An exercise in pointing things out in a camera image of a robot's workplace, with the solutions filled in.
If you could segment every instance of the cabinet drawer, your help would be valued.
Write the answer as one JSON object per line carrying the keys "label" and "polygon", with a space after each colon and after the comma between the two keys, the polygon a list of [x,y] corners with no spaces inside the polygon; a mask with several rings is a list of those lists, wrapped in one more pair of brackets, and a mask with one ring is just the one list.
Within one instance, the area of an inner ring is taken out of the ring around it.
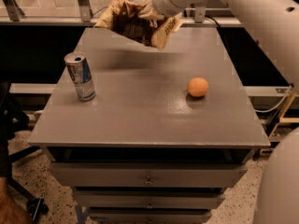
{"label": "cabinet drawer", "polygon": [[223,194],[170,191],[74,191],[75,200],[82,206],[108,208],[174,208],[216,209],[224,200]]}
{"label": "cabinet drawer", "polygon": [[98,222],[142,222],[147,224],[176,222],[176,223],[205,223],[211,214],[204,211],[142,211],[142,210],[106,210],[106,209],[89,209],[89,216],[92,220]]}
{"label": "cabinet drawer", "polygon": [[53,163],[51,173],[71,187],[231,188],[245,165],[199,163]]}

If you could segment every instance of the small orange ball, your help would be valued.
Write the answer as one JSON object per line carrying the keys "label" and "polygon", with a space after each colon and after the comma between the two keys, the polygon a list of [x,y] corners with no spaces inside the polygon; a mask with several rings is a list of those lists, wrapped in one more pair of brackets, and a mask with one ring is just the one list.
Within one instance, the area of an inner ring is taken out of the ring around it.
{"label": "small orange ball", "polygon": [[204,96],[208,91],[208,83],[205,79],[196,77],[189,81],[188,92],[193,97]]}

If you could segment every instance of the silver can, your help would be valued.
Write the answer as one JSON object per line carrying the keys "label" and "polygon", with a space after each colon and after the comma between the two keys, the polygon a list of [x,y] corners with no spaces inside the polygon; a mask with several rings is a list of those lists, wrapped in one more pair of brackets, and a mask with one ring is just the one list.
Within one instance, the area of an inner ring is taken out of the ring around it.
{"label": "silver can", "polygon": [[89,101],[95,96],[92,73],[85,55],[72,52],[64,57],[69,75],[75,85],[80,101]]}

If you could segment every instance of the aluminum can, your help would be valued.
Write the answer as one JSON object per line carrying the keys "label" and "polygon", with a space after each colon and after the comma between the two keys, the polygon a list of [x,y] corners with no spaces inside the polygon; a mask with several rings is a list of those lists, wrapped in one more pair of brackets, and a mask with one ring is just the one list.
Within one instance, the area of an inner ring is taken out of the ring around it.
{"label": "aluminum can", "polygon": [[92,73],[84,53],[72,52],[64,57],[80,101],[89,101],[95,96]]}

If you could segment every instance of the crumpled paper bag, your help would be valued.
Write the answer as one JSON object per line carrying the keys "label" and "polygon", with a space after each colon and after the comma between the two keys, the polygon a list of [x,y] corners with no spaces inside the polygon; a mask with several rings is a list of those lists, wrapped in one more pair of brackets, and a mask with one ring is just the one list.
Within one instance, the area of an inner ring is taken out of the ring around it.
{"label": "crumpled paper bag", "polygon": [[143,0],[140,4],[112,0],[94,27],[107,28],[145,46],[162,50],[181,24],[182,21],[176,17],[165,18],[158,14],[151,0]]}

